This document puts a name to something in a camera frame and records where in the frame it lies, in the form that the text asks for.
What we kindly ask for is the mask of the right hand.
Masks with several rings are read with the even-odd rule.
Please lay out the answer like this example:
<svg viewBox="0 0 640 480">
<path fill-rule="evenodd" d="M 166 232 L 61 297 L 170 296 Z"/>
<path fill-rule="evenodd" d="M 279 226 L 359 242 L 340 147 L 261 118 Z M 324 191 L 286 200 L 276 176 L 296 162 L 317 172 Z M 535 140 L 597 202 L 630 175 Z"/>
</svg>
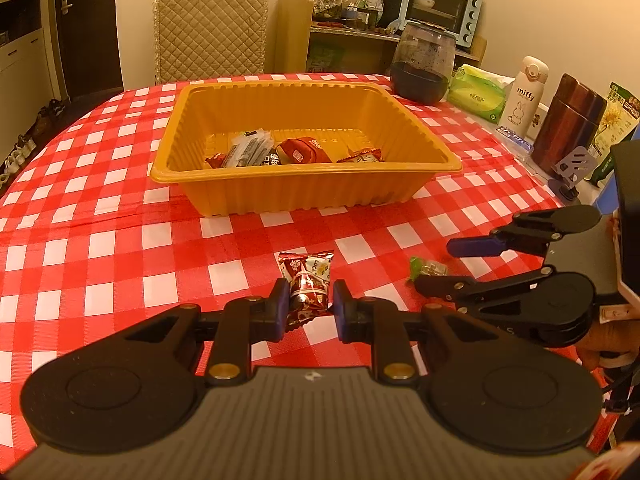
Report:
<svg viewBox="0 0 640 480">
<path fill-rule="evenodd" d="M 588 334 L 575 344 L 578 358 L 587 370 L 599 367 L 602 352 L 638 353 L 640 321 L 626 320 L 593 324 Z"/>
</svg>

